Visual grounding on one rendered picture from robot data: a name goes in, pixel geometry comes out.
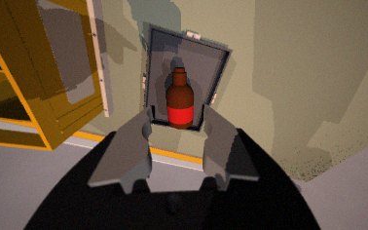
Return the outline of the orange divided crate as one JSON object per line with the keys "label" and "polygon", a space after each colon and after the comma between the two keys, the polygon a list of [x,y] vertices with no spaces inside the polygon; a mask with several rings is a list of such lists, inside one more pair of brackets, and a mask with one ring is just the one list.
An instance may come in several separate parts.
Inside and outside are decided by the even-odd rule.
{"label": "orange divided crate", "polygon": [[0,120],[38,131],[0,145],[53,151],[103,110],[87,0],[0,0]]}

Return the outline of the grey rectangular tray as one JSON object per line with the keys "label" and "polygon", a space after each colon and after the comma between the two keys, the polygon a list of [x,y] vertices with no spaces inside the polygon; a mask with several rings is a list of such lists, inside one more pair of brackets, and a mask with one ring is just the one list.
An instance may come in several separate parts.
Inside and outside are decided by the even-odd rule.
{"label": "grey rectangular tray", "polygon": [[233,50],[149,24],[144,108],[155,105],[151,125],[168,123],[166,91],[173,84],[174,67],[185,67],[187,84],[194,91],[193,125],[202,129],[202,105],[211,105]]}

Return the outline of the brown bottle with red label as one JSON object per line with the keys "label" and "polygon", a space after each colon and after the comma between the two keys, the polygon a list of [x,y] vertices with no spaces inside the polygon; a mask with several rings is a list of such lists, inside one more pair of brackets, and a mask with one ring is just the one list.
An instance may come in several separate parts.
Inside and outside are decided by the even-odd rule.
{"label": "brown bottle with red label", "polygon": [[166,107],[168,123],[177,130],[193,125],[194,91],[187,84],[185,67],[174,67],[172,82],[166,91]]}

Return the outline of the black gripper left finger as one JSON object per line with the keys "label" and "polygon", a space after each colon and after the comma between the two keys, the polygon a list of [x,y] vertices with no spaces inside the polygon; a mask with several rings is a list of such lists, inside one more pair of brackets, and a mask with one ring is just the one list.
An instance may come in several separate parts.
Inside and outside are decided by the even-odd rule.
{"label": "black gripper left finger", "polygon": [[66,230],[96,206],[131,193],[137,179],[149,178],[154,119],[155,105],[148,105],[107,135],[56,184],[23,230]]}

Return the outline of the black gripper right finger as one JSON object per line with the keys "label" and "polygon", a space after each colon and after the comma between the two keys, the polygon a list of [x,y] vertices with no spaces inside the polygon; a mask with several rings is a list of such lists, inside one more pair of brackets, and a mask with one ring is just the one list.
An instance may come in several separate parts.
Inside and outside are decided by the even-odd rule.
{"label": "black gripper right finger", "polygon": [[207,104],[205,116],[202,169],[218,189],[256,204],[285,230],[321,230],[296,185],[264,149]]}

